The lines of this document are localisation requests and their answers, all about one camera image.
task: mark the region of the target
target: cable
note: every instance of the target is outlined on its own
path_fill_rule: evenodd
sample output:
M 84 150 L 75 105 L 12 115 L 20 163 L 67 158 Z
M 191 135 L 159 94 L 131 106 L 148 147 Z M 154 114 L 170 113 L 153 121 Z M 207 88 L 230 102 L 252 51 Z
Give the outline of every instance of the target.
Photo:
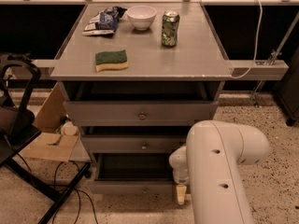
M 256 53 L 257 53 L 258 41 L 259 41 L 259 33 L 260 33 L 260 28 L 261 28 L 262 16 L 263 16 L 263 7 L 262 7 L 261 1 L 260 0 L 255 0 L 255 1 L 258 2 L 259 6 L 260 6 L 260 17 L 259 17 L 259 21 L 258 21 L 256 36 L 255 36 L 254 55 L 253 55 L 252 65 L 255 64 L 255 60 L 256 60 Z M 231 75 L 231 78 L 234 78 L 234 79 L 242 78 L 246 74 L 249 73 L 249 71 L 251 70 L 251 68 L 252 68 L 252 66 L 243 75 L 238 76 L 238 77 L 233 77 L 233 75 Z
M 16 148 L 14 148 L 11 144 L 10 144 L 10 141 L 9 141 L 9 139 L 8 139 L 8 136 L 6 135 L 6 134 L 3 134 L 3 136 L 4 136 L 4 138 L 5 138 L 5 140 L 7 141 L 7 144 L 9 145 L 9 147 L 11 148 L 11 150 L 13 150 L 13 151 L 17 151 L 17 149 Z M 33 172 L 32 172 L 32 169 L 30 168 L 30 166 L 29 166 L 29 164 L 28 164 L 28 162 L 19 154 L 19 153 L 17 153 L 16 154 L 23 162 L 24 162 L 24 164 L 26 165 L 26 167 L 27 167 L 27 169 L 28 169 L 28 171 L 29 171 L 29 176 L 30 176 L 30 179 L 31 179 L 31 183 L 32 183 L 32 185 L 33 185 L 33 187 L 37 187 L 37 185 L 36 185 L 36 183 L 35 183 L 35 181 L 34 181 L 34 179 L 33 179 Z
M 75 161 L 71 161 L 71 162 L 74 163 L 74 164 L 76 165 L 77 170 L 78 170 L 78 172 L 79 172 L 78 164 L 77 164 Z M 67 185 L 57 185 L 57 184 L 56 184 L 57 172 L 58 172 L 59 167 L 60 167 L 62 164 L 63 164 L 63 162 L 60 162 L 60 163 L 57 165 L 56 170 L 55 170 L 55 174 L 54 174 L 54 183 L 53 183 L 53 185 L 52 185 L 55 189 L 56 189 L 56 187 L 67 187 Z M 97 217 L 96 217 L 96 214 L 95 214 L 95 208 L 94 208 L 94 205 L 93 205 L 93 200 L 92 200 L 92 198 L 90 197 L 90 195 L 88 195 L 88 193 L 86 193 L 85 191 L 80 190 L 80 189 L 76 189 L 76 188 L 75 188 L 75 191 L 76 191 L 76 193 L 77 193 L 77 195 L 78 195 L 78 213 L 77 213 L 77 217 L 76 217 L 76 220 L 75 220 L 74 224 L 77 223 L 77 221 L 78 221 L 78 217 L 79 217 L 79 214 L 80 214 L 80 211 L 81 211 L 81 198 L 80 198 L 80 195 L 79 195 L 80 192 L 82 192 L 83 194 L 85 194 L 85 195 L 89 198 L 89 200 L 90 200 L 90 202 L 91 202 L 91 205 L 92 205 L 92 208 L 93 208 L 93 215 L 94 215 L 95 222 L 98 224 L 98 220 L 97 220 Z M 53 218 L 52 218 L 52 224 L 54 224 L 54 219 L 56 218 L 56 215 L 57 215 L 58 212 L 59 212 L 59 210 L 57 210 L 56 213 L 53 215 Z
M 79 189 L 78 189 L 78 191 L 79 191 L 79 192 L 82 192 L 83 194 L 85 194 L 85 195 L 89 198 L 89 200 L 90 200 L 90 202 L 91 202 L 91 205 L 92 205 L 92 207 L 93 207 L 93 215 L 94 215 L 95 222 L 96 222 L 96 224 L 98 224 L 98 221 L 97 221 L 97 218 L 96 218 L 96 214 L 95 214 L 95 209 L 94 209 L 94 205 L 93 205 L 93 200 L 92 200 L 92 198 L 91 198 L 90 195 L 88 195 L 85 191 L 83 191 L 83 190 L 79 190 Z

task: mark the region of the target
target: black cable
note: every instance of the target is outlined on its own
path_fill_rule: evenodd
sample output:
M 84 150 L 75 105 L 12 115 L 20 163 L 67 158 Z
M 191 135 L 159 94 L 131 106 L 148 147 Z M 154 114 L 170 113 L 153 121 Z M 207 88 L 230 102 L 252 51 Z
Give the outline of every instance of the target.
M 79 172 L 78 164 L 77 164 L 75 161 L 71 161 L 71 162 L 74 163 L 74 164 L 76 165 L 76 167 L 77 167 L 77 169 L 78 169 L 78 172 Z M 56 185 L 57 172 L 58 172 L 59 167 L 60 167 L 62 164 L 63 164 L 63 162 L 60 162 L 60 163 L 57 165 L 56 170 L 55 170 L 55 174 L 54 174 L 54 183 L 53 183 L 53 187 L 54 187 L 55 189 L 56 189 L 56 187 L 67 187 L 67 185 Z M 78 217 L 79 217 L 79 214 L 80 214 L 80 211 L 81 211 L 81 198 L 80 198 L 80 195 L 79 195 L 80 192 L 82 192 L 83 194 L 85 194 L 85 195 L 89 198 L 89 200 L 90 200 L 90 202 L 91 202 L 91 205 L 92 205 L 92 208 L 93 208 L 93 215 L 94 215 L 95 222 L 96 222 L 96 224 L 98 224 L 98 220 L 97 220 L 97 217 L 96 217 L 96 214 L 95 214 L 95 208 L 94 208 L 94 205 L 93 205 L 93 200 L 92 200 L 92 198 L 90 197 L 90 195 L 88 195 L 87 192 L 85 192 L 85 191 L 83 191 L 83 190 L 80 190 L 80 189 L 76 189 L 76 188 L 75 188 L 75 191 L 76 191 L 76 193 L 77 193 L 77 195 L 78 195 L 78 213 L 77 213 L 77 217 L 76 217 L 76 220 L 75 220 L 74 224 L 77 223 L 77 221 L 78 221 Z M 56 213 L 53 215 L 53 218 L 52 218 L 52 224 L 54 224 L 54 219 L 56 218 L 56 215 L 57 215 L 58 211 L 59 211 L 59 210 L 57 210 Z
M 17 151 L 17 149 L 14 148 L 14 147 L 10 144 L 10 141 L 9 141 L 9 139 L 8 139 L 8 136 L 7 136 L 6 134 L 4 134 L 3 136 L 4 136 L 4 138 L 6 139 L 7 144 L 9 145 L 9 147 L 11 148 L 11 150 L 13 150 L 13 151 Z M 19 153 L 17 153 L 16 155 L 17 155 L 17 156 L 24 162 L 24 164 L 26 165 L 26 167 L 27 167 L 27 169 L 28 169 L 28 171 L 29 171 L 29 176 L 30 176 L 30 179 L 31 179 L 31 183 L 32 183 L 33 187 L 36 188 L 37 185 L 35 184 L 35 181 L 34 181 L 34 179 L 33 179 L 33 172 L 32 172 L 32 169 L 30 168 L 28 162 L 27 162 L 27 161 L 26 161 L 26 160 L 25 160 Z
M 85 195 L 89 198 L 89 200 L 90 200 L 90 202 L 91 202 L 91 205 L 92 205 L 92 208 L 93 208 L 93 215 L 94 215 L 95 222 L 96 222 L 96 224 L 98 224 L 98 221 L 97 221 L 97 218 L 96 218 L 95 208 L 94 208 L 94 205 L 93 205 L 93 200 L 92 200 L 92 198 L 90 197 L 90 195 L 88 195 L 87 192 L 85 192 L 85 191 L 83 191 L 83 190 L 79 190 L 79 189 L 77 189 L 77 191 L 82 192 L 83 194 L 85 194 Z

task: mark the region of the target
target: white bowl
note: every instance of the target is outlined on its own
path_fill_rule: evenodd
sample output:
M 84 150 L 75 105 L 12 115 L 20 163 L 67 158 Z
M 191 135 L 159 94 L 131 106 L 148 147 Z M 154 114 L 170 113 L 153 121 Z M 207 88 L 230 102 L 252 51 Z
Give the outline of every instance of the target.
M 157 11 L 149 6 L 135 6 L 127 10 L 127 16 L 130 23 L 137 30 L 147 30 L 154 22 Z

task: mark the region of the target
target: drawer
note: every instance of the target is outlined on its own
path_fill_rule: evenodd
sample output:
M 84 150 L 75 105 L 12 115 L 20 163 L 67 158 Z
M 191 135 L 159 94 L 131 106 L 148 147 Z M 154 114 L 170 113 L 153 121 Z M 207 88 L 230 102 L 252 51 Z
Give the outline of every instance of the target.
M 193 125 L 213 119 L 217 106 L 217 101 L 64 102 L 77 126 Z
M 171 153 L 185 140 L 186 136 L 81 136 L 83 146 L 90 153 Z
M 216 100 L 220 81 L 64 81 L 72 101 Z
M 172 181 L 90 181 L 87 188 L 93 194 L 169 194 Z
M 95 181 L 172 181 L 170 153 L 96 155 Z

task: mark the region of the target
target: countertop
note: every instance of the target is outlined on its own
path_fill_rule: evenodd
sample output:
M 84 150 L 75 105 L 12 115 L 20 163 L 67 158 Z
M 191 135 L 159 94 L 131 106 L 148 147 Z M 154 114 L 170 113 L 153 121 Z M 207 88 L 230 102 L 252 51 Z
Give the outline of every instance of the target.
M 113 36 L 83 36 L 90 18 L 107 7 L 129 8 L 150 5 L 157 10 L 151 27 L 137 31 L 126 14 Z M 161 44 L 162 16 L 168 9 L 180 15 L 178 43 L 173 48 Z M 95 71 L 95 54 L 125 49 L 129 67 Z M 199 3 L 92 3 L 82 15 L 61 58 L 51 74 L 61 80 L 226 80 L 230 72 Z

